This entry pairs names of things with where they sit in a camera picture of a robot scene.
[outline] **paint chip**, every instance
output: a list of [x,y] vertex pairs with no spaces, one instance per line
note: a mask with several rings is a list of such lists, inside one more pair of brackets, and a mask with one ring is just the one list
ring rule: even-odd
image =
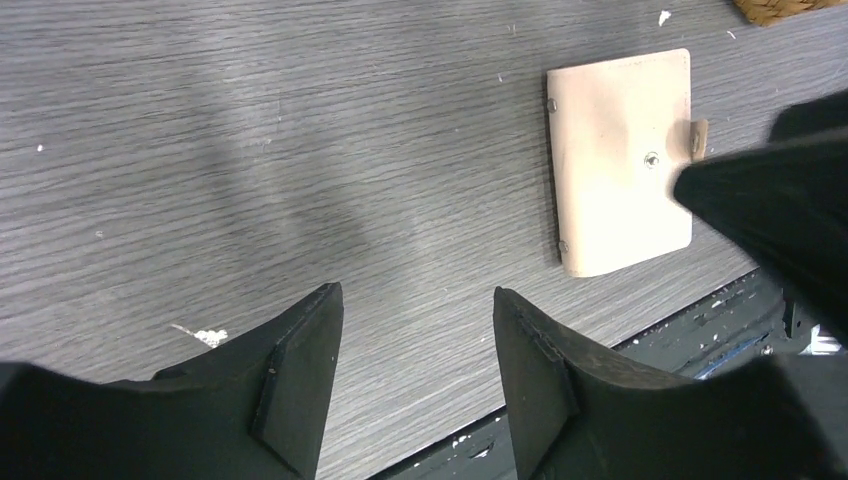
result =
[[493,448],[495,448],[495,442],[492,442],[492,443],[486,445],[486,448],[484,448],[483,450],[480,450],[476,454],[472,455],[471,459],[486,458],[486,456],[489,454],[489,452],[492,451]]
[[217,347],[218,345],[221,344],[221,342],[224,339],[227,338],[227,331],[226,330],[218,330],[218,331],[215,331],[215,330],[200,330],[197,333],[194,333],[191,330],[189,330],[189,329],[187,329],[187,328],[185,328],[181,325],[176,325],[176,324],[172,323],[171,327],[176,328],[177,330],[179,330],[179,331],[181,331],[181,332],[183,332],[187,335],[191,335],[192,337],[194,337],[194,338],[200,340],[201,342],[205,343],[206,345],[208,345],[209,348]]
[[671,12],[669,12],[668,10],[663,10],[662,12],[660,12],[660,26],[662,27],[663,23],[665,23],[665,21],[669,18],[671,18]]

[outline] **wicker basket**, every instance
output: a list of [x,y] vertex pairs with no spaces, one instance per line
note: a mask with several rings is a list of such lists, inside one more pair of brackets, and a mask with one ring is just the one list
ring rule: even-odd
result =
[[825,7],[848,4],[848,0],[733,0],[751,23],[767,27],[784,17]]

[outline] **leather wallet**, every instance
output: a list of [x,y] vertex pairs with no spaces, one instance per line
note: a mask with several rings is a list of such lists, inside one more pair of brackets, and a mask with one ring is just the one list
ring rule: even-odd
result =
[[685,49],[548,72],[560,251],[591,277],[681,249],[692,215],[673,199],[677,173],[703,157],[691,122]]

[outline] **white debris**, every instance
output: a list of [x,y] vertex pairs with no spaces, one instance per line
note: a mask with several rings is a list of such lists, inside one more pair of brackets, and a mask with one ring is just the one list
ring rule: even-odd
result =
[[671,18],[671,12],[669,12],[668,10],[663,10],[662,12],[660,12],[660,26],[662,27],[662,24],[665,23],[665,21],[669,18]]
[[175,325],[173,323],[171,324],[171,327],[176,328],[177,330],[185,334],[191,335],[192,337],[208,345],[210,348],[217,347],[224,339],[227,338],[226,330],[200,330],[197,333],[194,333],[183,326]]
[[215,348],[221,344],[221,341],[227,338],[226,330],[201,330],[194,334],[194,338],[200,340],[201,342],[209,345],[211,348]]

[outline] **metal rivet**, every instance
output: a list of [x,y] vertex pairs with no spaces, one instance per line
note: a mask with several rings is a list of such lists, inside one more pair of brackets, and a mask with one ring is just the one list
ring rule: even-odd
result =
[[660,164],[660,157],[656,152],[650,152],[645,155],[645,166],[648,168],[654,168]]

